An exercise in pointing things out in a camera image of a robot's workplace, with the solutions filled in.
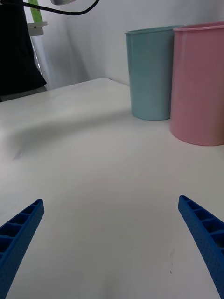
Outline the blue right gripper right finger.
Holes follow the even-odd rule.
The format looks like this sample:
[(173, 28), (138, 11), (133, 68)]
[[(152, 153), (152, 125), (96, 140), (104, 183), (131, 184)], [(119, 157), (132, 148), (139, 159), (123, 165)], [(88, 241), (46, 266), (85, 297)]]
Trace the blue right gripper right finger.
[(181, 195), (178, 210), (208, 268), (220, 298), (224, 298), (224, 223)]

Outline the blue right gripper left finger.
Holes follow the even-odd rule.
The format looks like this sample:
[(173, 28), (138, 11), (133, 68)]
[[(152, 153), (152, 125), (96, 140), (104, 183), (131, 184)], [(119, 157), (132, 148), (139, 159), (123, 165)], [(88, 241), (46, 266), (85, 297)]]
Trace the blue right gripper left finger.
[(44, 215), (38, 199), (0, 227), (0, 298), (6, 298), (18, 268)]

